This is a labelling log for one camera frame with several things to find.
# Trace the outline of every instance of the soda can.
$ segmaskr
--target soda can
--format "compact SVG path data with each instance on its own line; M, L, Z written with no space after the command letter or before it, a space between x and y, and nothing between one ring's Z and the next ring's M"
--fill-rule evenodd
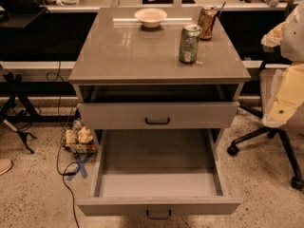
M192 64L197 60L198 47L200 40L200 26L190 24L183 27L180 37L181 62Z
M210 40L212 38L213 26L216 22L216 6L204 6L199 13L198 24L201 27L200 39Z

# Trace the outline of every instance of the caster wheel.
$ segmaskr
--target caster wheel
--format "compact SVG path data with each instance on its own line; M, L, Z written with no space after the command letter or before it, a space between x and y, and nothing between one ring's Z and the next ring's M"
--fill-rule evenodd
M292 178L292 187L301 190L304 187L304 180L300 180L297 177Z
M227 152L231 156L235 156L238 153L239 149L235 144L231 144L230 147L227 148Z

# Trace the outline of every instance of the black cable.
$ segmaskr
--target black cable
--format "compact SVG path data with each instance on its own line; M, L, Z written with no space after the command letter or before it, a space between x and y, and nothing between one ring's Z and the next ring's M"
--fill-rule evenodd
M72 201L73 201L73 215L74 215L74 218L75 218L77 227L80 228L80 227L79 227L78 220L77 220L77 217L76 217L74 193L73 193L72 189L70 189L70 187L69 187L69 186L66 184L66 182L65 182L65 176L70 176L69 173L66 174L66 171L67 171L67 169L68 169L72 164L74 164L74 163L77 163L77 162L72 162L71 164L69 164L69 165L66 167L66 169L65 169L65 171L64 171L64 175L62 175L62 176L63 176L63 183L64 183L65 187L68 189L68 191L69 191L69 192L71 193L71 195L72 195Z
M11 110L12 110L12 112L15 114L15 116L17 115L17 112L15 111L15 109L14 108L11 108ZM24 126L19 126L19 127L17 127L16 125L15 125L15 127L18 129L18 130L20 130L20 131L22 131L22 132L24 132L24 131L27 131L27 130L29 130L30 129L30 127L31 127L31 125L32 125L32 123L26 123Z
M61 71L61 60L60 60L60 54L58 55L58 62L59 62L59 66L58 66L58 69L57 69L57 72L48 72L46 77L47 77L47 80L50 81L50 82L56 82L58 79L60 79L62 82L64 82L65 80L63 79L63 77L60 75L60 71ZM55 78L54 79L50 79L49 76L51 75L55 75ZM75 222L76 222L76 225L78 228L80 228L79 226L79 223L78 223L78 220L77 220L77 216L76 216L76 211L75 211L75 196L74 196L74 193L72 191L72 189L66 184L65 182L65 177L66 176L74 176L76 175L79 171L80 171L80 164L77 163L76 161L75 162L72 162L70 163L64 173L61 173L60 170L59 170L59 154L60 154L60 150L62 147L65 146L65 133L66 133L66 129L63 125L63 122L61 121L61 114L60 114L60 105L61 105L61 95L59 95L59 99L58 99L58 104L57 104L57 114L58 114L58 118L59 118L59 123L60 123L60 126L63 128L63 135L62 135L62 138L61 138L61 142L60 142L60 147L58 149L58 153L57 153L57 158L56 158L56 168L57 168L57 172L59 175L61 175L63 177L63 183L65 185L65 187L68 189L68 191L70 192L71 196L72 196L72 205L73 205L73 216L75 218ZM73 108L71 108L71 111L69 113L69 117L71 117L71 114L72 114L72 111L73 111ZM74 172L67 172L67 169L72 165L72 164L77 164L77 170L74 171Z
M78 220L77 220L77 217L76 217L76 211L75 211L75 196L74 196L74 193L73 191L71 190L71 188L66 184L65 182L65 177L67 176L74 176L76 175L79 171L80 171L80 164L77 163L76 161L75 162L71 162L65 169L64 173L61 173L60 170L59 170L59 153L60 153L60 150L61 148L64 146L64 137L62 136L62 139L61 139L61 144L60 144L60 147L58 149L58 153L57 153L57 158L56 158L56 168L57 168L57 172L59 175L61 175L63 177L63 183L65 185L65 187L68 189L68 191L71 193L71 196L72 196L72 204L73 204L73 215L74 215L74 218L75 218L75 222L76 222L76 225L78 228L79 227L79 223L78 223ZM77 164L77 170L74 171L74 172L67 172L67 169L72 165L72 164Z
M38 115L40 116L41 115L41 109L40 109L40 107L37 107L37 109L39 110ZM16 126L16 128L18 130L24 132L24 131L29 130L31 128L31 126L32 126L32 122L29 122L29 123L25 124L24 126L19 126L19 127Z

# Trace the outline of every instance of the green soda can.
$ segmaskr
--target green soda can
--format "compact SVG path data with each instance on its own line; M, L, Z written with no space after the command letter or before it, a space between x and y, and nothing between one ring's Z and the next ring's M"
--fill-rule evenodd
M200 26L190 24L183 27L180 37L179 59L183 63L193 64L197 60L200 40Z

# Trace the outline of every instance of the closed drawer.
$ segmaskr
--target closed drawer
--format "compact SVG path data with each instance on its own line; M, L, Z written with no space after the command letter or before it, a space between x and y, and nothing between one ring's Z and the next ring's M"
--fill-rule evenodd
M78 104L90 129L226 128L238 102Z
M103 131L88 216L231 214L240 199L227 196L210 130Z

